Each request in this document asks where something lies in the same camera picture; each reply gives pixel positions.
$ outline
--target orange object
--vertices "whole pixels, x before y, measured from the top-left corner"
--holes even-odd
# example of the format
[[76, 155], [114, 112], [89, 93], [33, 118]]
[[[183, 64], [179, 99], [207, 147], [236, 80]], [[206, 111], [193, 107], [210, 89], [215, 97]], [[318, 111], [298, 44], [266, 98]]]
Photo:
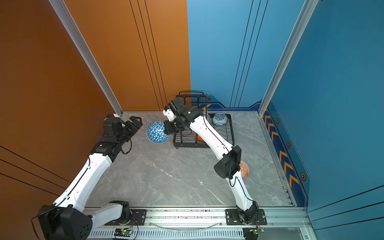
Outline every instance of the orange object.
[[241, 172], [241, 177], [242, 179], [246, 179], [249, 177], [249, 174], [251, 170], [249, 169], [248, 164], [246, 164], [244, 161], [240, 161], [240, 172]]
[[199, 140], [199, 141], [204, 141], [199, 135], [197, 135], [197, 140]]

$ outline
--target metal post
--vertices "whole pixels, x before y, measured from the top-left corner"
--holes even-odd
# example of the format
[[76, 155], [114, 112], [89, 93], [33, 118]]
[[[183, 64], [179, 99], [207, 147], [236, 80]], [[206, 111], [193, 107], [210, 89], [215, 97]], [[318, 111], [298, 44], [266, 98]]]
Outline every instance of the metal post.
[[63, 0], [49, 0], [115, 112], [123, 110]]
[[285, 45], [283, 54], [281, 55], [280, 61], [277, 64], [275, 73], [272, 76], [271, 82], [268, 85], [268, 88], [263, 97], [263, 101], [259, 107], [259, 115], [262, 116], [272, 99], [273, 94], [277, 88], [277, 85], [280, 82], [281, 77], [284, 74], [284, 71], [293, 55], [293, 52], [296, 49], [297, 44], [300, 41], [301, 36], [312, 16], [312, 13], [317, 5], [319, 0], [305, 0], [303, 7], [301, 8], [299, 17], [296, 20], [295, 26], [289, 36], [288, 42]]

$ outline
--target yellow chevron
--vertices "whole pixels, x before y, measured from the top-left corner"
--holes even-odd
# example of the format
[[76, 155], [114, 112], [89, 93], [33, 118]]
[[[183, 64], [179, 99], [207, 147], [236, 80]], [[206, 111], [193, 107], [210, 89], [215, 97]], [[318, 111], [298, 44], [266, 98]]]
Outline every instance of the yellow chevron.
[[273, 142], [273, 136], [274, 136], [274, 135], [279, 136], [279, 135], [277, 134], [277, 132], [272, 131], [272, 142]]
[[211, 106], [212, 104], [207, 104], [206, 107], [203, 107], [203, 111], [205, 111], [207, 109], [207, 107]]
[[281, 156], [282, 156], [282, 155], [288, 157], [287, 154], [286, 154], [285, 152], [280, 151], [280, 162], [281, 162]]
[[289, 167], [290, 169], [293, 170], [292, 166], [290, 164], [288, 164], [287, 162], [284, 162], [284, 172], [285, 174], [287, 174], [287, 167]]
[[271, 127], [274, 127], [274, 125], [272, 123], [268, 123], [268, 132], [270, 132]]
[[289, 186], [292, 188], [292, 180], [294, 180], [295, 182], [297, 182], [297, 184], [300, 184], [299, 183], [299, 180], [297, 180], [294, 176], [292, 176], [291, 174], [289, 175]]
[[271, 118], [270, 116], [265, 116], [265, 125], [266, 125], [266, 119]]

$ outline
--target black line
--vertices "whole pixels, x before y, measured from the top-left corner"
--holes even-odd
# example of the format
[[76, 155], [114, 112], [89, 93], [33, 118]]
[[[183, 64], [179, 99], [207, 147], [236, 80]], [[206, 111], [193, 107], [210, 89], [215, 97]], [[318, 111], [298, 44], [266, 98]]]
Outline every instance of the black line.
[[150, 27], [150, 29], [151, 29], [152, 40], [153, 40], [153, 46], [155, 47], [155, 54], [156, 54], [156, 59], [157, 59], [157, 65], [159, 66], [159, 72], [160, 72], [161, 84], [163, 85], [163, 90], [164, 90], [164, 97], [166, 98], [166, 104], [168, 104], [168, 101], [167, 101], [167, 95], [166, 95], [166, 90], [164, 89], [163, 77], [162, 77], [162, 75], [161, 75], [161, 69], [160, 69], [159, 57], [157, 56], [156, 45], [155, 45], [155, 39], [153, 38], [153, 32], [152, 32], [151, 21], [149, 20], [149, 14], [148, 14], [148, 8], [147, 8], [147, 2], [146, 2], [146, 0], [144, 0], [144, 3], [145, 3], [145, 8], [147, 9], [147, 16], [148, 16], [148, 21], [149, 21], [149, 27]]
[[[352, 211], [355, 211], [355, 210], [359, 210], [359, 209], [363, 209], [363, 208], [366, 208], [366, 207], [375, 206], [375, 205], [382, 204], [382, 203], [384, 203], [384, 201], [383, 202], [378, 202], [378, 203], [375, 203], [375, 204], [371, 204], [371, 205], [368, 205], [368, 206], [364, 206], [364, 207], [359, 207], [359, 208], [356, 208], [356, 209], [348, 210], [348, 211], [345, 211], [345, 212], [341, 212], [339, 214], [344, 214], [344, 213], [347, 213], [347, 212], [352, 212]], [[339, 215], [339, 214], [333, 214], [333, 215], [327, 216], [327, 217], [333, 217], [333, 216], [336, 216], [336, 215]], [[320, 220], [320, 219], [325, 219], [327, 217], [322, 217], [322, 218], [318, 218], [318, 219], [315, 219], [315, 220], [311, 220], [311, 222], [317, 221], [317, 220]]]
[[57, 194], [55, 194], [55, 193], [53, 193], [53, 192], [50, 192], [50, 191], [44, 190], [44, 189], [42, 189], [42, 188], [36, 187], [36, 186], [34, 186], [34, 185], [32, 185], [32, 184], [29, 184], [29, 183], [23, 182], [23, 181], [21, 181], [21, 180], [18, 180], [18, 179], [16, 179], [16, 178], [13, 178], [13, 177], [11, 177], [11, 176], [5, 175], [5, 174], [3, 174], [3, 173], [0, 173], [0, 174], [1, 174], [1, 175], [3, 175], [3, 176], [6, 176], [6, 177], [12, 178], [13, 180], [16, 180], [16, 181], [19, 181], [19, 182], [25, 183], [26, 185], [29, 185], [29, 186], [35, 187], [35, 188], [37, 188], [37, 189], [43, 190], [43, 191], [45, 191], [45, 192], [49, 192], [49, 193], [51, 193], [51, 194], [53, 194], [53, 195], [56, 195], [56, 196], [60, 197], [60, 195], [57, 195]]
[[[12, 166], [14, 166], [14, 167], [17, 167], [18, 169], [21, 169], [21, 170], [23, 170], [23, 171], [25, 171], [25, 172], [27, 172], [27, 173], [30, 173], [30, 174], [32, 174], [32, 175], [38, 177], [38, 178], [41, 178], [41, 179], [43, 179], [43, 180], [46, 180], [45, 178], [42, 178], [42, 177], [40, 177], [40, 176], [37, 176], [36, 174], [33, 174], [33, 173], [31, 173], [31, 172], [29, 172], [29, 171], [27, 171], [27, 170], [25, 170], [25, 169], [22, 169], [21, 167], [18, 167], [18, 166], [16, 166], [16, 165], [13, 165], [12, 163], [7, 162], [7, 161], [5, 161], [5, 160], [3, 160], [3, 159], [1, 159], [1, 158], [0, 158], [0, 161], [3, 161], [3, 162], [5, 162], [5, 163], [8, 163], [9, 165], [12, 165]], [[62, 186], [60, 186], [60, 185], [57, 185], [56, 183], [53, 183], [53, 182], [51, 182], [51, 181], [49, 181], [49, 180], [46, 180], [46, 181], [47, 181], [47, 182], [50, 182], [50, 183], [52, 183], [52, 184], [54, 184], [54, 185], [56, 185], [56, 186], [58, 186], [58, 187], [61, 187], [61, 188], [63, 188], [63, 189], [66, 189], [65, 187], [62, 187]]]
[[141, 15], [141, 10], [140, 10], [139, 0], [137, 0], [137, 5], [139, 6], [139, 11], [140, 11], [140, 16], [141, 16], [141, 21], [142, 21], [142, 23], [143, 23], [143, 27], [144, 27], [145, 38], [147, 39], [147, 44], [148, 44], [149, 54], [150, 54], [150, 56], [151, 56], [151, 61], [152, 61], [152, 66], [153, 66], [153, 71], [155, 72], [155, 77], [156, 77], [157, 87], [159, 88], [159, 94], [160, 94], [161, 104], [164, 104], [164, 102], [163, 102], [163, 98], [162, 98], [162, 96], [161, 96], [160, 84], [159, 84], [159, 81], [157, 80], [157, 74], [156, 74], [155, 64], [153, 63], [153, 57], [152, 57], [152, 53], [151, 53], [151, 48], [149, 47], [149, 41], [148, 41], [148, 37], [147, 37], [147, 31], [145, 30], [145, 25], [144, 25], [143, 15]]
[[255, 47], [253, 48], [253, 52], [252, 52], [251, 62], [249, 63], [249, 66], [248, 66], [247, 75], [246, 75], [245, 80], [244, 80], [243, 90], [241, 91], [241, 96], [240, 96], [239, 104], [237, 105], [237, 107], [240, 106], [240, 101], [241, 101], [241, 98], [242, 98], [242, 96], [243, 96], [245, 83], [246, 83], [246, 81], [247, 81], [247, 77], [248, 77], [248, 73], [249, 73], [249, 68], [251, 67], [253, 54], [255, 53], [255, 48], [256, 48], [257, 40], [259, 39], [260, 29], [262, 28], [262, 24], [263, 24], [263, 20], [264, 20], [264, 15], [265, 15], [265, 10], [266, 10], [266, 7], [268, 6], [268, 1], [269, 1], [269, 0], [267, 0], [266, 5], [265, 5], [265, 9], [264, 9], [264, 14], [263, 14], [262, 22], [260, 23], [260, 27], [259, 27], [259, 33], [257, 33], [257, 38], [256, 38], [256, 42], [255, 42]]
[[311, 210], [311, 211], [308, 211], [308, 212], [313, 212], [313, 211], [316, 211], [316, 210], [318, 210], [318, 209], [322, 209], [323, 207], [328, 207], [329, 205], [332, 205], [332, 204], [335, 204], [335, 203], [338, 203], [338, 202], [341, 202], [341, 201], [344, 201], [344, 200], [347, 200], [347, 199], [350, 199], [350, 198], [356, 197], [356, 196], [358, 196], [358, 195], [361, 195], [361, 194], [364, 194], [364, 193], [367, 193], [367, 192], [370, 192], [370, 191], [376, 190], [376, 189], [378, 189], [378, 188], [381, 188], [381, 187], [384, 187], [384, 185], [381, 185], [381, 186], [378, 186], [378, 187], [372, 188], [372, 189], [370, 189], [370, 190], [367, 190], [367, 191], [365, 191], [365, 192], [362, 192], [362, 193], [359, 193], [359, 194], [356, 194], [356, 195], [353, 195], [353, 196], [350, 196], [350, 197], [347, 197], [347, 198], [341, 199], [341, 200], [339, 200], [339, 201], [333, 202], [333, 203], [331, 203], [331, 204], [327, 204], [327, 205], [325, 205], [325, 206], [322, 206], [322, 207], [319, 207], [319, 208], [313, 209], [313, 210]]
[[253, 0], [252, 0], [252, 4], [251, 4], [251, 10], [249, 11], [249, 17], [248, 17], [248, 22], [247, 22], [247, 28], [245, 29], [244, 40], [243, 40], [243, 46], [241, 47], [240, 59], [239, 59], [239, 64], [238, 64], [238, 66], [237, 66], [236, 77], [235, 77], [235, 83], [233, 84], [233, 90], [232, 90], [231, 102], [229, 103], [229, 107], [231, 107], [231, 104], [232, 104], [232, 98], [233, 98], [233, 93], [234, 93], [234, 91], [235, 91], [236, 78], [237, 78], [237, 73], [239, 72], [240, 61], [241, 61], [241, 55], [243, 54], [243, 48], [244, 48], [244, 42], [245, 42], [245, 36], [247, 35], [248, 24], [249, 24], [249, 18], [251, 17], [251, 12], [252, 12], [252, 6], [253, 6]]
[[233, 104], [233, 107], [235, 107], [235, 105], [236, 105], [237, 96], [238, 96], [238, 94], [239, 94], [240, 85], [241, 85], [241, 79], [243, 78], [243, 73], [244, 73], [244, 69], [245, 69], [245, 64], [247, 63], [249, 47], [251, 46], [252, 36], [253, 36], [253, 31], [255, 30], [256, 20], [257, 20], [257, 16], [259, 15], [259, 9], [260, 9], [260, 4], [261, 4], [261, 3], [262, 3], [262, 2], [261, 2], [261, 0], [260, 0], [259, 8], [257, 8], [257, 13], [256, 13], [256, 18], [255, 18], [255, 23], [253, 24], [253, 29], [252, 29], [252, 34], [251, 34], [251, 40], [249, 40], [248, 50], [247, 50], [247, 54], [246, 54], [246, 56], [245, 56], [245, 61], [244, 61], [244, 66], [243, 66], [243, 71], [242, 71], [242, 73], [241, 73], [240, 82], [239, 82], [239, 88], [237, 89], [236, 99], [235, 99], [235, 103]]
[[133, 18], [135, 19], [135, 23], [136, 23], [137, 33], [139, 34], [139, 38], [140, 38], [140, 42], [141, 42], [141, 47], [143, 48], [143, 53], [144, 53], [144, 57], [145, 57], [145, 62], [147, 63], [147, 67], [148, 67], [149, 77], [151, 78], [153, 91], [155, 92], [155, 97], [156, 97], [156, 101], [157, 101], [157, 106], [159, 107], [159, 111], [160, 111], [159, 100], [157, 99], [157, 94], [156, 94], [156, 90], [155, 90], [155, 85], [153, 84], [153, 80], [152, 80], [152, 76], [151, 76], [151, 71], [149, 70], [149, 65], [148, 65], [148, 61], [147, 61], [147, 56], [145, 55], [143, 42], [141, 41], [140, 32], [139, 32], [139, 27], [137, 26], [136, 17], [135, 17], [135, 13], [133, 12], [133, 7], [132, 7], [131, 0], [129, 0], [129, 4], [131, 5]]
[[15, 155], [16, 155], [16, 156], [18, 156], [18, 157], [21, 157], [22, 159], [24, 159], [24, 160], [26, 160], [26, 161], [28, 161], [28, 162], [30, 162], [30, 163], [32, 163], [32, 164], [34, 164], [34, 165], [38, 166], [39, 168], [42, 168], [42, 169], [46, 170], [47, 172], [50, 172], [50, 173], [52, 173], [53, 175], [55, 175], [55, 176], [57, 176], [57, 177], [59, 177], [59, 178], [61, 178], [61, 179], [65, 180], [65, 181], [67, 181], [67, 182], [71, 183], [70, 181], [66, 180], [65, 178], [62, 178], [62, 177], [60, 177], [59, 175], [57, 175], [57, 174], [54, 174], [53, 172], [51, 172], [51, 171], [49, 171], [49, 170], [47, 170], [47, 169], [43, 168], [42, 166], [40, 166], [40, 165], [38, 165], [38, 164], [36, 164], [36, 163], [34, 163], [34, 162], [32, 162], [32, 161], [30, 161], [30, 160], [26, 159], [25, 157], [22, 157], [22, 156], [20, 156], [19, 154], [15, 153], [15, 152], [12, 152], [12, 151], [11, 151], [11, 150], [9, 150], [8, 148], [5, 148], [5, 147], [3, 147], [3, 146], [1, 146], [1, 145], [0, 145], [0, 147], [2, 147], [2, 148], [4, 148], [5, 150], [7, 150], [7, 151], [9, 151], [9, 152], [11, 152], [11, 153], [13, 153], [13, 154], [15, 154]]
[[327, 229], [327, 228], [331, 228], [331, 227], [339, 227], [339, 226], [344, 226], [344, 225], [349, 225], [349, 224], [354, 224], [354, 223], [359, 223], [359, 222], [368, 222], [368, 221], [377, 220], [377, 219], [382, 219], [382, 218], [384, 218], [384, 217], [371, 218], [371, 219], [367, 219], [367, 220], [363, 220], [363, 221], [350, 222], [350, 223], [340, 224], [340, 225], [336, 225], [336, 226], [330, 226], [330, 227], [318, 228], [318, 229], [314, 229], [314, 230]]

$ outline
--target black mounting plate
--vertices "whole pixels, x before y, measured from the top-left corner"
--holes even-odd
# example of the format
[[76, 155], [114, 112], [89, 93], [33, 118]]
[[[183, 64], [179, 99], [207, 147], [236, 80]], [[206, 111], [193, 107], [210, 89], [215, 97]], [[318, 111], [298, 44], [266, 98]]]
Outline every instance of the black mounting plate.
[[[237, 209], [226, 209], [225, 217], [227, 220], [227, 225], [245, 225], [240, 221], [239, 212]], [[256, 220], [258, 225], [267, 225], [265, 212], [263, 209], [258, 210]], [[256, 220], [253, 221], [250, 225], [256, 225]]]
[[[146, 216], [147, 216], [147, 210], [146, 209], [131, 209], [131, 211], [132, 211], [132, 214], [135, 216], [135, 225], [143, 226], [145, 219], [146, 219]], [[124, 228], [124, 226], [131, 226], [132, 223], [133, 223], [133, 220], [130, 220], [125, 225], [121, 225], [121, 228]], [[122, 223], [119, 223], [118, 221], [113, 220], [113, 221], [110, 221], [104, 225], [105, 226], [116, 226], [116, 225], [120, 225], [120, 224], [122, 224]]]

